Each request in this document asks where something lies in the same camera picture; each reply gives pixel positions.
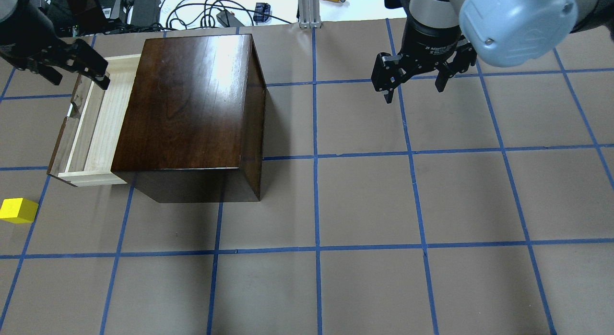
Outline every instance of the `glossy wood top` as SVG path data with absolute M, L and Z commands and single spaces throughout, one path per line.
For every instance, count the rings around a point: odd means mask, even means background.
M 239 167 L 251 53 L 250 35 L 146 40 L 111 170 Z

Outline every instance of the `dark wooden box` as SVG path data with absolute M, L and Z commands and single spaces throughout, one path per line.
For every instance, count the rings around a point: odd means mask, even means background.
M 266 86 L 251 35 L 152 38 L 113 62 L 106 92 L 77 81 L 51 175 L 161 203 L 260 199 Z
M 163 203 L 259 200 L 265 89 L 251 35 L 147 40 L 112 173 Z

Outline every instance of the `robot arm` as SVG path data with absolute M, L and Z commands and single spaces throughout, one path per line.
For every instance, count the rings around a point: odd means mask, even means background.
M 81 39 L 60 40 L 53 24 L 29 0 L 0 0 L 0 57 L 18 70 L 30 70 L 59 85 L 57 66 L 92 79 L 102 89 L 109 86 L 108 62 Z
M 387 103 L 411 77 L 438 70 L 436 87 L 466 72 L 477 55 L 493 66 L 546 54 L 570 32 L 612 26 L 614 0 L 385 0 L 407 13 L 401 50 L 377 55 L 371 81 Z

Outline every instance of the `open drawer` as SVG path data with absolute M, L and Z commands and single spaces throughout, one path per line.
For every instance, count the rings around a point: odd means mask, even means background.
M 111 173 L 141 55 L 106 58 L 109 88 L 79 76 L 47 173 L 74 186 L 125 184 Z

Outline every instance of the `power adapter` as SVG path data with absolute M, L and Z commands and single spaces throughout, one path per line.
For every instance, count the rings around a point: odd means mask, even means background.
M 244 26 L 240 20 L 238 20 L 232 13 L 228 10 L 219 11 L 216 15 L 217 22 L 219 22 L 223 27 L 238 27 Z
M 131 25 L 145 27 L 160 22 L 160 0 L 130 1 L 133 2 Z

